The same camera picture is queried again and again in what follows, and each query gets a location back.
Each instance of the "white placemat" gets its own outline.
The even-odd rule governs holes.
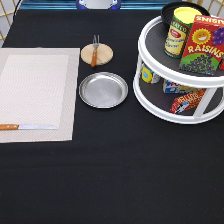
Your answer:
[[[57,128],[0,131],[0,142],[72,140],[79,52],[75,48],[0,49],[0,123]]]

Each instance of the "knife handle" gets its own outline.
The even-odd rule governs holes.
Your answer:
[[[17,130],[19,125],[17,124],[0,124],[0,130]]]

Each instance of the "red box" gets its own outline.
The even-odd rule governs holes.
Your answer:
[[[170,111],[173,114],[177,114],[177,113],[180,113],[185,110],[189,110],[193,107],[198,106],[204,93],[205,93],[205,89],[200,89],[196,92],[189,93],[187,95],[184,95],[184,96],[174,99],[173,105],[172,105]]]
[[[195,16],[179,68],[214,75],[224,55],[224,19]]]

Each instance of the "knife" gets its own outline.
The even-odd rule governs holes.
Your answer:
[[[54,130],[57,129],[51,125],[18,125],[18,124],[0,124],[0,131],[5,130]]]

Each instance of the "wooden coaster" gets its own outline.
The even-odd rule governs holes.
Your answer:
[[[91,64],[93,50],[94,50],[93,45],[89,44],[85,46],[81,51],[81,58],[87,64]],[[108,63],[112,58],[113,58],[112,49],[105,44],[99,44],[99,47],[97,48],[96,65],[104,65]]]

